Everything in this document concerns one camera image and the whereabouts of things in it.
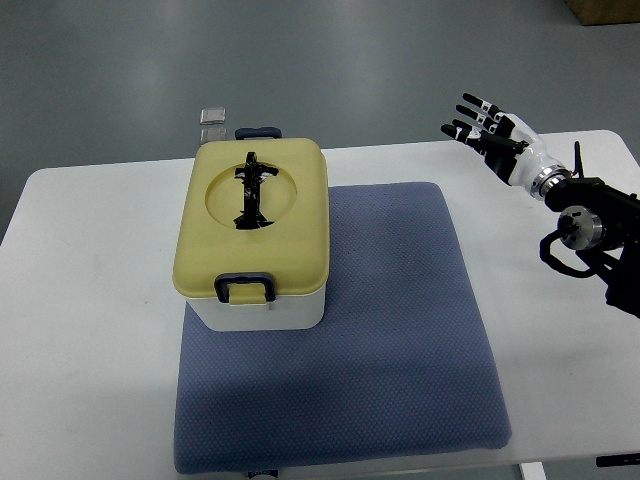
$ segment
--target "textured fabric pad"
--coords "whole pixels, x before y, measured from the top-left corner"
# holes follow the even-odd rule
[[[331,268],[309,330],[214,332],[187,305],[181,473],[501,448],[511,429],[440,189],[330,189]]]

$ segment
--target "black handle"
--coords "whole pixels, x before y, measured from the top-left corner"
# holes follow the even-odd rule
[[[216,290],[218,300],[229,303],[229,284],[261,283],[264,285],[265,299],[273,302],[276,299],[276,287],[271,274],[266,272],[223,273],[216,277],[213,288]]]
[[[236,130],[236,140],[245,138],[282,138],[282,132],[276,127],[239,128]]]

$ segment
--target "yellow lid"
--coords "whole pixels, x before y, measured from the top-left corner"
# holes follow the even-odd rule
[[[260,185],[260,212],[273,223],[238,230],[244,208],[242,179],[234,178],[248,152],[278,173]],[[265,272],[276,295],[305,295],[329,275],[329,192],[324,156],[302,138],[211,142],[196,155],[173,266],[176,289],[189,298],[215,297],[222,274]],[[251,303],[255,289],[246,292]]]

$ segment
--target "cardboard box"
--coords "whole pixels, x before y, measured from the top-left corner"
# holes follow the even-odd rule
[[[640,0],[565,0],[582,25],[640,22]]]

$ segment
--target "lid handle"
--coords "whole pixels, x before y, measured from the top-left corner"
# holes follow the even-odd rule
[[[267,177],[278,175],[278,171],[275,167],[258,163],[255,152],[247,153],[244,167],[236,168],[235,178],[242,179],[242,185],[244,185],[244,209],[242,215],[233,220],[236,229],[254,230],[273,223],[260,212],[260,184]]]
[[[213,282],[213,288],[215,288],[218,300],[221,303],[229,303],[229,284],[232,283],[261,283],[264,285],[264,297],[267,302],[273,302],[276,299],[276,286],[270,273],[222,273]]]

